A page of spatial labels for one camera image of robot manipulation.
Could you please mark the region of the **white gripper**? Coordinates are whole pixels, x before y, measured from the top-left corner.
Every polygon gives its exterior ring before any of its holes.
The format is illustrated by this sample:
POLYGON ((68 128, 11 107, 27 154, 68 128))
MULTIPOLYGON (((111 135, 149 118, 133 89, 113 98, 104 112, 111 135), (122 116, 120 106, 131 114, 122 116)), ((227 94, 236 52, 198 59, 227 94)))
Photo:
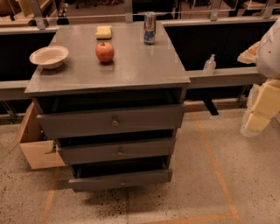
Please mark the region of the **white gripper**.
MULTIPOLYGON (((254 43, 242 52, 237 60, 244 64, 257 62, 257 51, 260 42, 254 43)), ((241 121, 241 133, 245 137, 255 137, 263 132, 280 111, 280 80, 268 79, 262 85, 254 84, 250 89, 245 111, 241 121)))

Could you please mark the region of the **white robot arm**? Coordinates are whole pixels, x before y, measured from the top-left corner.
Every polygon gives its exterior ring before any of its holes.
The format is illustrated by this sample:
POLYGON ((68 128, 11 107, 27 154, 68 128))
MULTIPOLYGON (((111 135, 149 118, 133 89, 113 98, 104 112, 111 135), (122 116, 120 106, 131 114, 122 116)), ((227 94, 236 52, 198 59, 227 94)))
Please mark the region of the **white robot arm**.
POLYGON ((262 85, 254 84, 250 89, 242 118, 241 133, 255 137, 280 112, 280 19, 237 60, 255 63, 257 72, 267 78, 262 85))

